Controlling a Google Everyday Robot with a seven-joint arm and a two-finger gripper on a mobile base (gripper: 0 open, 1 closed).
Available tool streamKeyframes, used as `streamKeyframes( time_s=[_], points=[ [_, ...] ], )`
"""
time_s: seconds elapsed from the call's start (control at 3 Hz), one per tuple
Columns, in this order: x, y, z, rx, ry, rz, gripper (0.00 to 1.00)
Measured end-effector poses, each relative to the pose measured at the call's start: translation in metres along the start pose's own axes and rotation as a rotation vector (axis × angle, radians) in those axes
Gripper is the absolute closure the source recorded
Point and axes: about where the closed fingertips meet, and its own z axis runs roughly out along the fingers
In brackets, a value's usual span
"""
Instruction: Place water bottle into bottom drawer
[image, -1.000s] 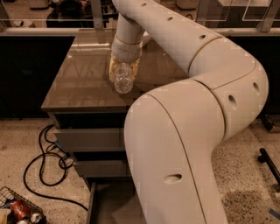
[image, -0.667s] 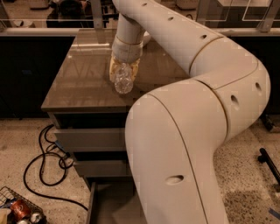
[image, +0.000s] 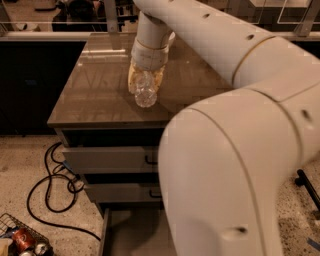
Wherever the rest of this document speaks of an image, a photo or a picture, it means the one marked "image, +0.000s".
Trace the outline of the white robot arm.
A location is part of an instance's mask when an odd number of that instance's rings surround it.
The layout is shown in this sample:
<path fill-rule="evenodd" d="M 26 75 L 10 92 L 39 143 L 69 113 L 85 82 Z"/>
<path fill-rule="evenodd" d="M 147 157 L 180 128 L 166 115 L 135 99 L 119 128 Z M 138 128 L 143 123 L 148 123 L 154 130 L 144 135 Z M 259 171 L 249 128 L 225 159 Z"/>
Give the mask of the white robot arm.
<path fill-rule="evenodd" d="M 227 93 L 167 125 L 158 156 L 178 256 L 283 256 L 276 200 L 319 151 L 319 61 L 291 42 L 195 0 L 134 0 L 218 74 Z"/>

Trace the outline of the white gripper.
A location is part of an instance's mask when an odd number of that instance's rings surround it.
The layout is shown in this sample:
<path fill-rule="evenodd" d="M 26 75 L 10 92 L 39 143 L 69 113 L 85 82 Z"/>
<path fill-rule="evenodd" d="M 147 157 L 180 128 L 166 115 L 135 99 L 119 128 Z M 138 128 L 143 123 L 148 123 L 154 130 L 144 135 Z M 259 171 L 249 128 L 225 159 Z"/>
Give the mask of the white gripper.
<path fill-rule="evenodd" d="M 131 61 L 128 73 L 128 90 L 131 94 L 136 92 L 137 78 L 141 70 L 153 71 L 154 89 L 158 91 L 164 75 L 164 65 L 168 62 L 169 46 L 161 49 L 149 48 L 141 44 L 137 39 L 131 51 Z"/>

